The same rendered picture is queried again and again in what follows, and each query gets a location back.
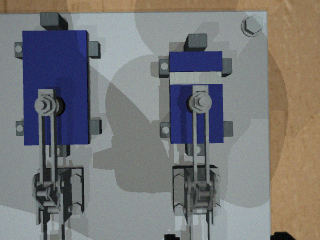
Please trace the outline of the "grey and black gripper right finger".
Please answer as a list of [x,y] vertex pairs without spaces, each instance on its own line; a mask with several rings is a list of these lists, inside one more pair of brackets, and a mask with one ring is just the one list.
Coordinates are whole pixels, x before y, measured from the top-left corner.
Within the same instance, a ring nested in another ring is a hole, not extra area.
[[288,232],[274,232],[274,235],[270,236],[270,240],[296,240]]

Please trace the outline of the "dark blue rectangular plate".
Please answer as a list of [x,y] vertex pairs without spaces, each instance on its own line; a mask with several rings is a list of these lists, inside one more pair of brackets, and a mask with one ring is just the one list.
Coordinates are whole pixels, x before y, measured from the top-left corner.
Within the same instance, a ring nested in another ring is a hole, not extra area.
[[86,30],[22,31],[24,145],[39,145],[38,89],[65,102],[57,145],[91,143],[88,41]]

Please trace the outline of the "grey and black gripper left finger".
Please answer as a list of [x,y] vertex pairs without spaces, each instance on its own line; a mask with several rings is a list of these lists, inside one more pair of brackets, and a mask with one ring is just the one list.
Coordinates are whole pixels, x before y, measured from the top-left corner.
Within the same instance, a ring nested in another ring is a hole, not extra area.
[[176,237],[175,234],[164,234],[164,240],[180,240],[180,237]]

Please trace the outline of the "blue rectangular block with white slot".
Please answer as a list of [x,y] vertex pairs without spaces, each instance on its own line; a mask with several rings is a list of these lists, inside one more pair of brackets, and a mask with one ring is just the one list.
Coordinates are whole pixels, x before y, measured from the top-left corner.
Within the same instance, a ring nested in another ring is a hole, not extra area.
[[[186,101],[193,85],[208,85],[209,143],[224,143],[222,51],[169,52],[171,144],[192,144],[192,113]],[[197,143],[204,143],[204,113],[196,114]]]

